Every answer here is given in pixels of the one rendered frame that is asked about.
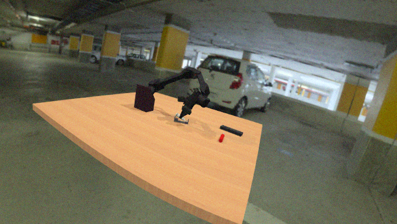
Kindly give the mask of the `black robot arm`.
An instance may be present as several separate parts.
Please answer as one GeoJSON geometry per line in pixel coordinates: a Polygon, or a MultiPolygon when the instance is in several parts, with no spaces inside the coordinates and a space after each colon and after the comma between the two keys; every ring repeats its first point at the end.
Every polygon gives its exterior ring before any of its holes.
{"type": "MultiPolygon", "coordinates": [[[[207,98],[208,95],[210,94],[209,86],[208,86],[208,84],[205,83],[201,71],[196,70],[195,68],[187,67],[181,73],[170,76],[166,79],[159,78],[159,79],[152,80],[152,81],[148,82],[148,85],[149,85],[148,87],[151,88],[152,93],[154,94],[155,92],[158,92],[159,90],[164,89],[165,85],[167,85],[169,83],[173,83],[178,80],[181,80],[183,78],[184,79],[190,79],[190,78],[198,79],[201,92],[199,92],[198,88],[193,88],[194,92],[192,93],[192,95],[190,97],[192,99],[194,99],[195,101],[197,101],[197,103],[201,107],[203,107],[203,108],[207,107],[208,103],[210,102],[210,99],[207,98]],[[196,76],[194,75],[194,73],[196,73],[196,76]]],[[[184,102],[185,104],[187,104],[189,97],[178,96],[177,100],[178,100],[178,102],[184,102]]]]}

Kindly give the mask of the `dark grey flat bar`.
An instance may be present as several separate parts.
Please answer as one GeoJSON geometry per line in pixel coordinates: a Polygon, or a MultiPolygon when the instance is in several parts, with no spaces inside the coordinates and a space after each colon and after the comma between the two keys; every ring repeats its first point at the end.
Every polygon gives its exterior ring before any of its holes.
{"type": "Polygon", "coordinates": [[[222,125],[222,126],[220,127],[220,129],[221,129],[221,130],[224,130],[224,131],[226,131],[226,132],[233,133],[233,134],[235,134],[235,135],[237,135],[237,136],[240,136],[240,137],[243,135],[243,132],[238,131],[238,130],[236,130],[236,129],[231,129],[231,128],[226,127],[226,126],[224,126],[224,125],[222,125]]]}

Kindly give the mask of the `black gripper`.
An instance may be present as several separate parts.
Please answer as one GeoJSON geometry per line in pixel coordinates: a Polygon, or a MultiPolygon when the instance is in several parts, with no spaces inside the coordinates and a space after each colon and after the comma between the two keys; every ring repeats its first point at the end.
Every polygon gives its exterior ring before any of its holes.
{"type": "Polygon", "coordinates": [[[187,102],[187,104],[183,103],[184,106],[182,106],[182,112],[179,116],[179,118],[182,118],[186,115],[190,115],[192,113],[191,109],[193,109],[193,106],[197,103],[197,101],[195,101],[194,99],[192,99],[191,97],[189,97],[189,100],[187,102]]]}

